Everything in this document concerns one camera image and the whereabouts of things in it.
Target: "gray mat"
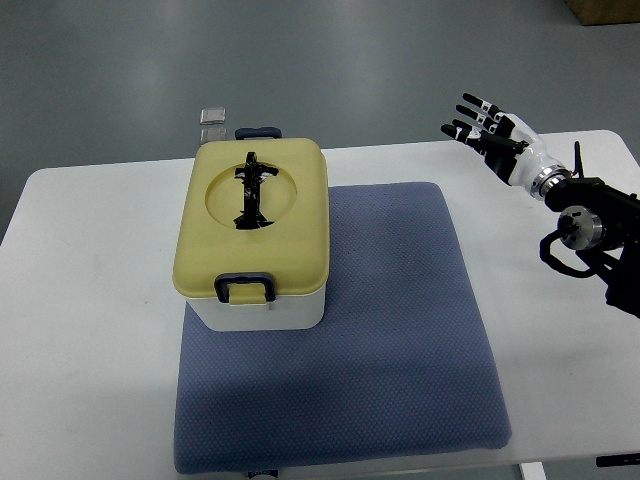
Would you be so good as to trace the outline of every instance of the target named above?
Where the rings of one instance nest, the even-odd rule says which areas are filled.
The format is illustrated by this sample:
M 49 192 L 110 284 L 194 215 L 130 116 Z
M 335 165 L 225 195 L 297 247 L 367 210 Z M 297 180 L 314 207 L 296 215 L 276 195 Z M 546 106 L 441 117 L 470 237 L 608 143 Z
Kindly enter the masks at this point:
M 213 332 L 187 306 L 181 473 L 501 448 L 511 428 L 440 189 L 330 189 L 331 271 L 314 328 Z

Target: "robotic arm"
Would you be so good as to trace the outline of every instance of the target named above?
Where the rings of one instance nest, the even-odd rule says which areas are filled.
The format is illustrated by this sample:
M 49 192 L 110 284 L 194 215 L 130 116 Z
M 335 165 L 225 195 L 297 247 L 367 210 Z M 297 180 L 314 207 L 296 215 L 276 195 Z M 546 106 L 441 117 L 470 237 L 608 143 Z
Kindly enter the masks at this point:
M 473 95 L 463 99 L 475 109 L 456 110 L 473 125 L 453 120 L 442 132 L 484 156 L 485 164 L 507 185 L 521 186 L 560 213 L 558 227 L 540 242 L 540 258 L 554 270 L 577 278 L 598 275 L 607 285 L 607 304 L 640 317 L 640 292 L 634 288 L 640 269 L 640 201 L 584 178 L 580 145 L 575 144 L 575 171 L 549 156 L 542 139 L 520 118 Z M 575 270 L 553 256 L 560 239 L 586 265 Z M 607 253 L 622 247 L 620 258 Z

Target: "plastic container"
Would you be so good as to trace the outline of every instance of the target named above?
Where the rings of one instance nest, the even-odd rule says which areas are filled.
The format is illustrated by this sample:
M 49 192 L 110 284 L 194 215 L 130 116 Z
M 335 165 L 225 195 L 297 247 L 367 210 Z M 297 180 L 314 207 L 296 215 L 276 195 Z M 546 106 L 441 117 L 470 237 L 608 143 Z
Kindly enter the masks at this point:
M 205 325 L 313 327 L 324 313 L 328 275 L 329 196 L 320 148 L 302 138 L 202 146 L 173 283 Z

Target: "white table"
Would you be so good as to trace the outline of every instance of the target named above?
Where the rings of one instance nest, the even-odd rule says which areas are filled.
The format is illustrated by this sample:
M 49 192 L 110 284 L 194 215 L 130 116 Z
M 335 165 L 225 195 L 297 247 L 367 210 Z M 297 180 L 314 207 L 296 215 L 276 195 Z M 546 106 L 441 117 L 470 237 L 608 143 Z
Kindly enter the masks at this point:
M 569 166 L 580 140 L 587 176 L 640 186 L 614 133 L 543 138 Z M 640 451 L 640 320 L 606 306 L 599 279 L 567 278 L 538 259 L 556 214 L 454 142 L 324 153 L 331 185 L 441 187 L 513 437 L 497 451 L 291 468 L 281 478 Z M 181 478 L 172 440 L 184 300 L 171 270 L 191 166 L 56 168 L 27 182 L 0 247 L 0 478 Z

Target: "gray floor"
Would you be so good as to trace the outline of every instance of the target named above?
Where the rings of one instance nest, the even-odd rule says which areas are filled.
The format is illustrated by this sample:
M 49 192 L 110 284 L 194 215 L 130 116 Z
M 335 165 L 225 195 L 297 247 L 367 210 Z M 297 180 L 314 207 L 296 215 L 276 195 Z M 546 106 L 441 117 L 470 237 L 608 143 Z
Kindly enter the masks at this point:
M 0 238 L 35 170 L 192 157 L 206 106 L 227 108 L 229 132 L 275 125 L 332 148 L 443 140 L 470 91 L 540 133 L 613 130 L 640 158 L 639 47 L 640 24 L 582 27 L 562 0 L 0 0 Z

